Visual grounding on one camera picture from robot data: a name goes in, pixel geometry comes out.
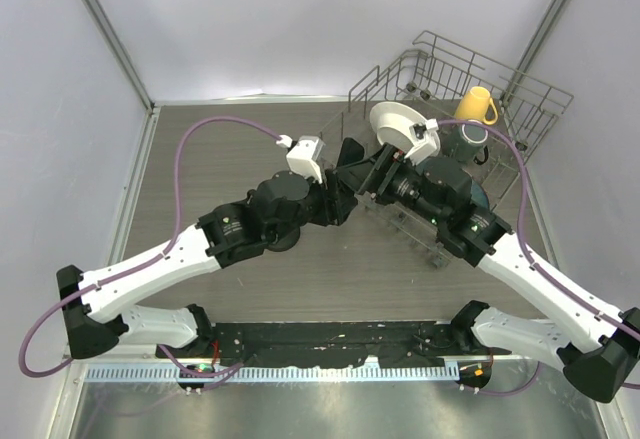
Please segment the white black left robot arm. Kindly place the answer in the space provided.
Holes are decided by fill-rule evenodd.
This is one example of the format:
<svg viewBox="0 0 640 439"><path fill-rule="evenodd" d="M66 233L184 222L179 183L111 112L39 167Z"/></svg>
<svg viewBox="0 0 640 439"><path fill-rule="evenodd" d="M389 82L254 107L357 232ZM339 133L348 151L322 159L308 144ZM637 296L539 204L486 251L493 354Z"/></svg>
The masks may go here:
<svg viewBox="0 0 640 439"><path fill-rule="evenodd" d="M290 171L261 182L240 200L216 207L177 238L120 263L57 274L70 355L89 359L120 343L157 342L193 358L213 344L203 309L144 308L140 301L184 280L262 255L283 252L307 224L340 225L356 206L334 172L318 183Z"/></svg>

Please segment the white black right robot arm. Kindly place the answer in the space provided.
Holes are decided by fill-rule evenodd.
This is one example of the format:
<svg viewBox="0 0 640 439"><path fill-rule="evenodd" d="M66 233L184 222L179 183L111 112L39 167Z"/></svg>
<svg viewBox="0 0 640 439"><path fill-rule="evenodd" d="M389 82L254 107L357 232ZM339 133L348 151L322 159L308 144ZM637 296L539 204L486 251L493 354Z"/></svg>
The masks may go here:
<svg viewBox="0 0 640 439"><path fill-rule="evenodd" d="M452 256L501 280L550 321L538 324L471 302L451 330L457 350L509 350L561 371L594 401L615 398L639 361L638 309L620 310L545 261L520 231L472 200L472 179L455 160L435 157L418 168L392 145L367 156L346 139L336 175L358 195L400 204L431 222Z"/></svg>

